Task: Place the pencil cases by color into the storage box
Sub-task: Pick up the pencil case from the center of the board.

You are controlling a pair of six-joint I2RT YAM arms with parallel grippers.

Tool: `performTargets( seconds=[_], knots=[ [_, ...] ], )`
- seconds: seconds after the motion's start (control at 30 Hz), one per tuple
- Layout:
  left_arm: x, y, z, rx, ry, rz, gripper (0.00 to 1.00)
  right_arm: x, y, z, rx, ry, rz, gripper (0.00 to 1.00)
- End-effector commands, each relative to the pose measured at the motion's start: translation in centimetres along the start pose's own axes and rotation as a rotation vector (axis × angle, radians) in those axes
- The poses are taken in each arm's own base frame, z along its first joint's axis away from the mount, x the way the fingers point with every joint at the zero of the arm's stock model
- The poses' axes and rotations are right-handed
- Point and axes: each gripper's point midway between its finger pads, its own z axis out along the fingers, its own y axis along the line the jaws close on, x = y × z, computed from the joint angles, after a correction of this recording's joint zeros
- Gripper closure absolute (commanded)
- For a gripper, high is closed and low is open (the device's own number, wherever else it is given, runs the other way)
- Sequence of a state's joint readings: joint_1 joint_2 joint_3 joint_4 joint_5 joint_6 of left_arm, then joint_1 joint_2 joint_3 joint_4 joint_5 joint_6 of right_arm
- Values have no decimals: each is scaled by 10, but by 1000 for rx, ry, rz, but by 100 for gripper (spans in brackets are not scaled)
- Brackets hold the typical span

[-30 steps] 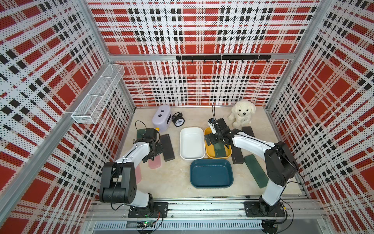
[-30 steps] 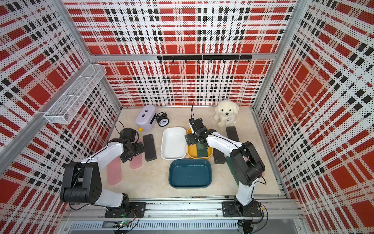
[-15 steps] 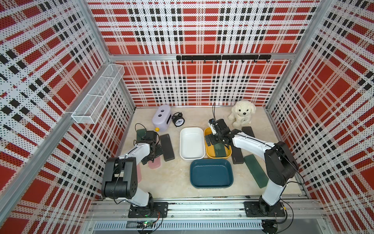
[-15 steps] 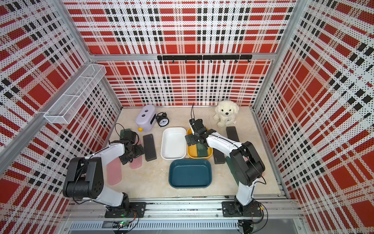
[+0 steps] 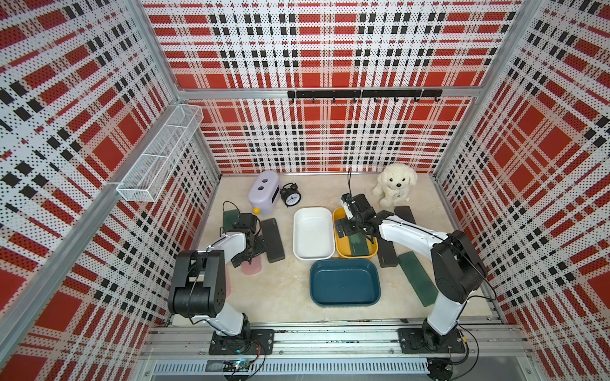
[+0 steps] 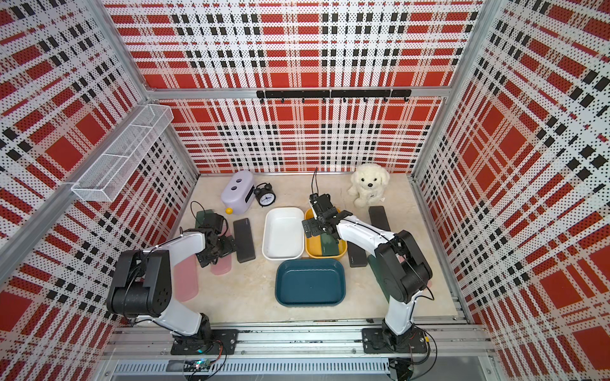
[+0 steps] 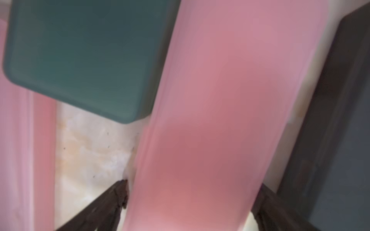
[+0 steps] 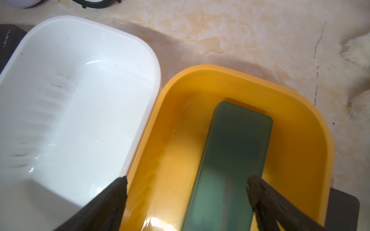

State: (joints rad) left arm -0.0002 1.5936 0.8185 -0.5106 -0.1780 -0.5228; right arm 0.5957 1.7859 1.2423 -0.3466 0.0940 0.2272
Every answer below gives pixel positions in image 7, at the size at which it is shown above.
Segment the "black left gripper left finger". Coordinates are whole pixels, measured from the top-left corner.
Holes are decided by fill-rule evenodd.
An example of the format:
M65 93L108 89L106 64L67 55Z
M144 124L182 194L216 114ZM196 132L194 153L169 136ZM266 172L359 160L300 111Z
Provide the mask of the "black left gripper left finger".
M128 181L117 181L57 231L116 231L128 199Z

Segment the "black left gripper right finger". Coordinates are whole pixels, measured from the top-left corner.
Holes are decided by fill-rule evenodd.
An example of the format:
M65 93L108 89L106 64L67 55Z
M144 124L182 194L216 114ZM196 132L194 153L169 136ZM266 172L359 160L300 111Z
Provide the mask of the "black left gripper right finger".
M260 231L317 231L266 185L262 184L251 209Z

